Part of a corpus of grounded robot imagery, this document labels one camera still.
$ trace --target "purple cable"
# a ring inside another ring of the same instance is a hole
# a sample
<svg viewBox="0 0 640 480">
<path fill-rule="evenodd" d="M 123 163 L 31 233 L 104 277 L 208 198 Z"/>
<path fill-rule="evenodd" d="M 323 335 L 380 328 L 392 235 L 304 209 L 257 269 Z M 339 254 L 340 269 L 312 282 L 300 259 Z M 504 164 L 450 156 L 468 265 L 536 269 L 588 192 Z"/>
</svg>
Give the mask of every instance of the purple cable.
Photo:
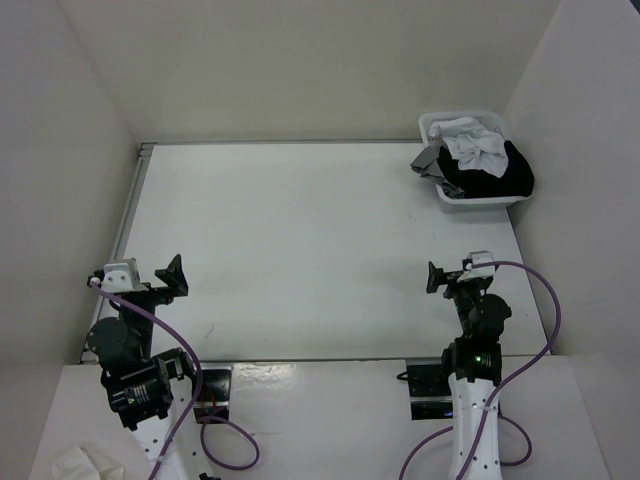
<svg viewBox="0 0 640 480">
<path fill-rule="evenodd" d="M 236 472 L 240 472 L 242 470 L 249 470 L 256 463 L 258 463 L 258 460 L 260 460 L 260 448 L 258 447 L 257 442 L 251 436 L 251 434 L 249 432 L 247 432 L 245 429 L 243 429 L 240 425 L 236 425 L 231 420 L 227 420 L 226 418 L 218 417 L 216 415 L 207 415 L 206 417 L 201 417 L 200 420 L 206 422 L 206 423 L 204 423 L 202 425 L 202 428 L 200 429 L 200 443 L 202 444 L 202 449 L 204 450 L 204 454 L 213 463 L 215 463 L 219 467 L 226 468 L 227 470 L 234 470 Z M 235 429 L 243 437 L 245 437 L 247 440 L 249 440 L 249 442 L 251 442 L 251 445 L 253 445 L 253 448 L 256 451 L 256 456 L 253 459 L 253 461 L 251 463 L 248 463 L 247 465 L 230 465 L 228 463 L 224 463 L 223 461 L 218 460 L 217 458 L 215 458 L 211 454 L 211 452 L 209 452 L 209 450 L 207 449 L 207 446 L 204 443 L 204 430 L 207 427 L 207 425 L 209 423 L 211 423 L 211 422 L 220 422 L 220 423 L 224 423 L 226 425 L 229 425 L 231 428 Z"/>
<path fill-rule="evenodd" d="M 549 337 L 549 340 L 547 341 L 547 344 L 544 346 L 544 348 L 542 350 L 540 350 L 540 352 L 535 357 L 533 357 L 531 360 L 529 360 L 527 363 L 525 363 L 522 367 L 520 367 L 518 370 L 516 370 L 511 375 L 509 375 L 507 378 L 505 378 L 500 383 L 500 385 L 498 385 L 495 388 L 495 390 L 491 393 L 491 395 L 489 395 L 489 398 L 487 399 L 487 402 L 486 402 L 487 406 L 491 405 L 491 403 L 493 402 L 493 399 L 496 397 L 496 395 L 498 394 L 498 392 L 500 390 L 502 390 L 512 380 L 514 380 L 515 378 L 517 378 L 518 376 L 520 376 L 524 372 L 526 372 L 533 365 L 538 363 L 538 361 L 542 357 L 545 356 L 545 354 L 551 349 L 552 345 L 554 344 L 554 342 L 558 338 L 558 333 L 560 332 L 560 325 L 562 323 L 562 310 L 560 308 L 560 300 L 558 300 L 558 295 L 556 295 L 555 290 L 553 289 L 551 284 L 547 281 L 547 279 L 544 278 L 538 271 L 536 271 L 533 268 L 531 268 L 531 267 L 529 267 L 527 265 L 524 265 L 522 263 L 509 262 L 509 261 L 505 261 L 505 260 L 500 260 L 500 261 L 496 261 L 496 262 L 481 263 L 479 265 L 474 265 L 474 267 L 476 267 L 476 268 L 498 267 L 500 265 L 507 265 L 507 266 L 511 266 L 511 267 L 521 268 L 521 269 L 527 271 L 528 273 L 530 273 L 531 275 L 533 275 L 534 277 L 536 277 L 538 280 L 540 280 L 542 282 L 542 284 L 549 291 L 549 294 L 551 295 L 551 298 L 553 299 L 553 304 L 555 306 L 555 311 L 556 311 L 556 324 L 555 324 L 555 327 L 553 328 L 553 332 L 551 333 L 551 336 Z M 476 436 L 473 439 L 473 443 L 471 444 L 471 450 L 469 451 L 469 455 L 467 456 L 467 459 L 465 460 L 464 464 L 462 465 L 462 468 L 460 469 L 460 473 L 458 473 L 458 475 L 456 476 L 455 480 L 462 480 L 464 478 L 464 475 L 467 473 L 467 470 L 469 469 L 469 465 L 471 464 L 471 460 L 473 459 L 473 456 L 476 453 L 476 449 L 478 448 L 478 444 L 480 443 L 480 438 L 482 438 L 482 432 L 484 430 L 485 423 L 487 422 L 487 414 L 488 414 L 488 412 L 486 410 L 484 412 L 482 412 L 482 417 L 480 418 L 480 425 L 478 426 L 478 431 L 476 432 Z M 442 435 L 446 431 L 448 431 L 448 430 L 445 429 L 445 430 L 441 430 L 439 432 L 436 432 L 436 434 L 434 434 L 435 436 L 432 435 L 431 437 L 426 438 L 425 440 L 423 440 L 422 442 L 420 442 L 418 444 L 418 447 L 414 448 L 414 450 L 409 454 L 409 456 L 407 457 L 407 459 L 404 462 L 404 465 L 402 466 L 402 470 L 400 472 L 400 480 L 402 480 L 404 472 L 407 469 L 407 466 L 409 465 L 409 462 L 413 458 L 413 455 L 415 455 L 415 453 L 422 446 L 424 446 L 428 441 L 430 441 L 432 438 L 435 438 L 435 437 L 437 437 L 439 435 Z M 523 460 L 522 462 L 519 461 L 520 463 L 518 463 L 518 462 L 514 462 L 514 463 L 517 463 L 518 465 L 520 465 L 521 463 L 524 463 L 524 461 L 526 461 L 526 459 Z"/>
<path fill-rule="evenodd" d="M 524 457 L 522 457 L 520 460 L 516 460 L 515 462 L 500 461 L 500 465 L 502 465 L 503 467 L 517 467 L 518 465 L 522 465 L 527 460 L 529 460 L 529 458 L 531 457 L 531 453 L 533 452 L 533 443 L 531 442 L 531 438 L 529 437 L 525 429 L 522 428 L 515 420 L 512 420 L 509 417 L 505 417 L 504 415 L 498 415 L 498 418 L 516 427 L 520 431 L 520 433 L 522 433 L 522 435 L 524 436 L 524 439 L 527 441 L 527 453 L 524 454 Z M 436 433 L 429 435 L 427 438 L 422 440 L 418 445 L 416 445 L 415 448 L 411 450 L 411 453 L 405 460 L 404 465 L 402 465 L 402 470 L 400 470 L 399 480 L 403 480 L 404 474 L 407 471 L 407 467 L 409 466 L 409 463 L 411 462 L 415 454 L 418 453 L 418 450 L 420 450 L 422 447 L 424 447 L 427 443 L 429 443 L 434 438 L 438 438 L 440 435 L 450 432 L 451 430 L 453 430 L 453 427 L 447 427 L 447 428 L 443 428 L 442 430 L 438 430 Z"/>
<path fill-rule="evenodd" d="M 146 310 L 138 307 L 137 305 L 135 305 L 135 304 L 133 304 L 131 302 L 128 302 L 127 300 L 124 300 L 124 299 L 122 299 L 122 298 L 120 298 L 120 297 L 118 297 L 116 295 L 113 295 L 111 293 L 105 292 L 96 283 L 91 283 L 91 288 L 93 288 L 102 297 L 104 297 L 104 298 L 106 298 L 106 299 L 108 299 L 108 300 L 110 300 L 112 302 L 118 303 L 118 304 L 120 304 L 121 306 L 123 306 L 125 308 L 128 308 L 129 310 L 137 313 L 138 315 L 146 318 L 147 320 L 152 321 L 153 323 L 158 325 L 160 328 L 162 328 L 164 331 L 166 331 L 169 335 L 171 335 L 173 338 L 175 338 L 177 340 L 177 342 L 185 349 L 185 351 L 191 357 L 191 361 L 193 362 L 193 364 L 196 367 L 196 388 L 195 388 L 195 390 L 193 392 L 193 396 L 191 397 L 191 400 L 187 404 L 187 407 L 184 409 L 182 414 L 180 414 L 180 417 L 178 417 L 178 421 L 171 428 L 171 431 L 169 432 L 169 435 L 167 436 L 167 438 L 166 438 L 166 440 L 164 442 L 164 445 L 162 446 L 162 449 L 160 450 L 160 454 L 158 455 L 158 460 L 156 461 L 156 464 L 153 466 L 153 470 L 151 470 L 151 475 L 149 475 L 149 480 L 153 480 L 154 478 L 156 478 L 156 475 L 158 475 L 158 471 L 160 470 L 160 467 L 162 466 L 162 458 L 164 458 L 165 454 L 167 453 L 167 450 L 169 449 L 169 445 L 173 441 L 173 437 L 176 435 L 178 429 L 180 428 L 180 425 L 182 425 L 182 422 L 184 422 L 185 418 L 187 418 L 187 415 L 191 412 L 193 406 L 198 401 L 198 397 L 200 396 L 200 391 L 202 390 L 202 383 L 203 383 L 202 366 L 200 365 L 200 360 L 198 360 L 198 356 L 196 355 L 196 352 L 194 352 L 193 348 L 191 348 L 191 345 L 189 345 L 187 343 L 187 341 L 178 332 L 176 332 L 173 328 L 171 328 L 168 324 L 166 324 L 165 322 L 160 320 L 154 314 L 149 313 Z M 242 428 L 240 428 L 235 423 L 231 423 L 226 419 L 219 419 L 218 417 L 215 417 L 215 419 L 218 420 L 218 421 L 223 421 L 223 423 L 228 423 L 233 428 L 235 428 L 240 433 L 242 433 L 245 437 L 247 437 L 251 441 L 251 443 L 253 444 L 254 448 L 256 449 L 256 459 L 250 465 L 246 466 L 246 468 L 234 467 L 234 466 L 226 466 L 226 464 L 224 464 L 224 463 L 220 462 L 219 460 L 215 459 L 213 457 L 213 455 L 211 455 L 211 453 L 209 453 L 209 451 L 207 450 L 206 445 L 204 444 L 204 438 L 203 438 L 204 433 L 202 433 L 201 434 L 202 448 L 204 450 L 205 455 L 212 462 L 216 463 L 217 465 L 219 465 L 221 467 L 224 467 L 224 468 L 229 468 L 231 470 L 246 470 L 247 468 L 253 467 L 257 463 L 258 459 L 260 458 L 260 449 L 258 448 L 258 444 L 256 443 L 256 441 L 251 437 L 251 435 L 249 435 L 246 431 L 244 431 Z"/>
<path fill-rule="evenodd" d="M 411 450 L 411 453 L 409 454 L 407 459 L 404 461 L 404 464 L 402 465 L 402 469 L 400 470 L 400 476 L 398 477 L 398 480 L 402 480 L 404 478 L 404 473 L 407 471 L 407 468 L 409 467 L 409 463 L 413 459 L 414 455 L 418 453 L 418 450 L 420 450 L 422 447 L 424 447 L 427 443 L 429 443 L 434 438 L 438 438 L 440 435 L 444 435 L 445 433 L 450 432 L 451 430 L 453 430 L 453 427 L 447 427 L 447 428 L 443 428 L 442 430 L 438 430 L 436 433 L 432 433 L 427 438 L 422 440 L 418 445 L 416 445 L 414 449 Z"/>
<path fill-rule="evenodd" d="M 498 415 L 498 418 L 516 427 L 520 431 L 524 439 L 527 441 L 527 453 L 524 454 L 524 457 L 522 457 L 520 460 L 516 460 L 515 462 L 500 461 L 500 465 L 504 467 L 517 467 L 518 465 L 522 465 L 527 460 L 529 460 L 529 458 L 531 458 L 531 453 L 533 452 L 533 443 L 531 442 L 531 437 L 529 437 L 527 431 L 522 428 L 515 420 L 511 420 L 509 417 L 505 417 L 504 415 Z"/>
</svg>

